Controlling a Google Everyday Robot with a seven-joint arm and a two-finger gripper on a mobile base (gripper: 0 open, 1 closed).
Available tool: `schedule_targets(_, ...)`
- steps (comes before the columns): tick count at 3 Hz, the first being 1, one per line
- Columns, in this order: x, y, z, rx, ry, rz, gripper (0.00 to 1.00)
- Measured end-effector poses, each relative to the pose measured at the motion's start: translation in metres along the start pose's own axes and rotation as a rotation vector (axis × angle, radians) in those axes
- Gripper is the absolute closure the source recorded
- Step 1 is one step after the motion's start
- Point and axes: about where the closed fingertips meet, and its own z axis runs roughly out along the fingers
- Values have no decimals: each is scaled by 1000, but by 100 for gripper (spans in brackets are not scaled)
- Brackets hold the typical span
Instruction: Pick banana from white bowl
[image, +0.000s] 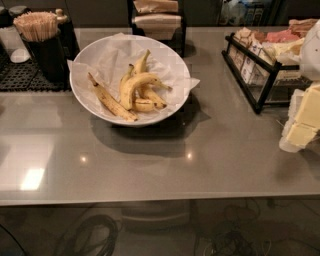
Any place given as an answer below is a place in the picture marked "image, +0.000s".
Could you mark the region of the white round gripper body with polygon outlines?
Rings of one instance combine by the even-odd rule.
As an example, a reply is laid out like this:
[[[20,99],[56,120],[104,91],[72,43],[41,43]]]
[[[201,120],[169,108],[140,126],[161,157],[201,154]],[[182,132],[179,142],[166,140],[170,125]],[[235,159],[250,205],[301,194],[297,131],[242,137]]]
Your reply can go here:
[[[320,80],[320,20],[308,31],[300,50],[300,72],[312,80]]]

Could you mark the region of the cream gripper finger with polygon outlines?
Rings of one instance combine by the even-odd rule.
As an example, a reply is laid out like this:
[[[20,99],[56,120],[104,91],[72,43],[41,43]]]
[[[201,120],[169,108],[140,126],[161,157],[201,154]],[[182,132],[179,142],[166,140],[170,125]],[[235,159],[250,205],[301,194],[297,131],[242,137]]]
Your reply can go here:
[[[279,148],[290,153],[304,149],[317,135],[318,130],[304,124],[287,122],[282,131]]]
[[[311,85],[305,92],[294,118],[297,123],[302,123],[314,128],[320,128],[320,85]]]

